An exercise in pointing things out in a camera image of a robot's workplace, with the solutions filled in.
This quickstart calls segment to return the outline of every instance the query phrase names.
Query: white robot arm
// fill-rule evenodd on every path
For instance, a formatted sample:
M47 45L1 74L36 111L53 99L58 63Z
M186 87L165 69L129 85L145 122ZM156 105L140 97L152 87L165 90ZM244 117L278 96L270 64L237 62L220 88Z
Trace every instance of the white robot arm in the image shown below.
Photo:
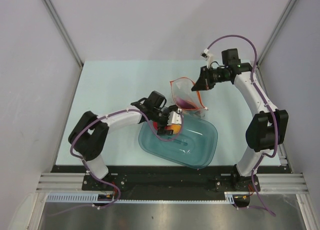
M166 102L163 95L153 91L148 98L132 103L126 110L101 116L97 116L90 111L84 113L68 138L71 143L70 153L82 159L87 169L94 176L100 180L103 179L108 175L109 170L100 153L103 150L108 133L128 125L140 124L147 118L147 121L156 122L156 135L158 137L160 135L176 134L170 141L178 137L183 124L182 111L176 105L164 107ZM81 156L75 155L73 148Z
M246 177L250 177L253 170L257 171L261 157L274 149L276 141L274 124L277 126L278 144L283 142L288 113L285 110L278 110L269 100L259 85L256 74L252 72L251 65L241 63L237 49L223 51L222 62L224 66L215 69L211 67L214 59L208 49L204 50L202 56L207 60L207 65L201 67L199 79L192 91L209 90L216 83L230 81L244 96L251 110L253 120L245 135L248 147L234 170L238 180L246 179Z

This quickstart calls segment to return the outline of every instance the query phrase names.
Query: plastic bag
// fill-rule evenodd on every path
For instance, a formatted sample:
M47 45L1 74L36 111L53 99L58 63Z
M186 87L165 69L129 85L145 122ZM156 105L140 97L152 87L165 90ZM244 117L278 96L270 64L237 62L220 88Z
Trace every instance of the plastic bag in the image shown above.
M170 81L172 98L176 106L181 108L184 113L203 117L204 110L208 110L202 103L199 91L191 91L195 83L187 78Z

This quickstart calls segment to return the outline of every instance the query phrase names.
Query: light blue table surface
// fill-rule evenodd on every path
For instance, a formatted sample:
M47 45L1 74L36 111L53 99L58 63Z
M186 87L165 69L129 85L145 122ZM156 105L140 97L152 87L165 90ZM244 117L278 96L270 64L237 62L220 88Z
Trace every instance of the light blue table surface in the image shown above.
M86 111L108 114L125 109L156 90L173 104L170 81L188 77L198 79L203 60L186 61L87 61L84 64L66 124L56 165L81 165L70 155L68 136ZM201 97L209 111L203 119L218 131L218 143L211 166L234 165L244 154L245 133L252 120L251 112L240 92L230 82L218 83ZM175 166L168 160L142 150L138 136L142 125L132 125L108 134L102 157L106 165ZM262 165L279 166L278 156L265 158Z

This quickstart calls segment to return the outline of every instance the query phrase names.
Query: transparent container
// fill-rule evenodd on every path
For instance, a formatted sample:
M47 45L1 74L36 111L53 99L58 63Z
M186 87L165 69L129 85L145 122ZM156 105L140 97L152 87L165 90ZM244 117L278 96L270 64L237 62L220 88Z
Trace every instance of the transparent container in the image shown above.
M183 130L172 142L159 140L144 123L139 134L140 147L160 158L202 169L212 161L218 142L218 132L208 121L184 115Z

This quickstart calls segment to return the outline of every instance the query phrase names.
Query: white wall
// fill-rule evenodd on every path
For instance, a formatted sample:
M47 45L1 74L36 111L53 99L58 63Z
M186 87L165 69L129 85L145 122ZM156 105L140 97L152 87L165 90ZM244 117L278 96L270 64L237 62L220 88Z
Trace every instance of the white wall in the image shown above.
M0 0L0 229L50 167L80 70L41 0Z
M240 34L260 52L288 0L52 0L84 60L201 59L216 38ZM238 47L228 39L213 52Z
M270 98L289 113L285 146L320 213L320 0L299 0L262 63Z

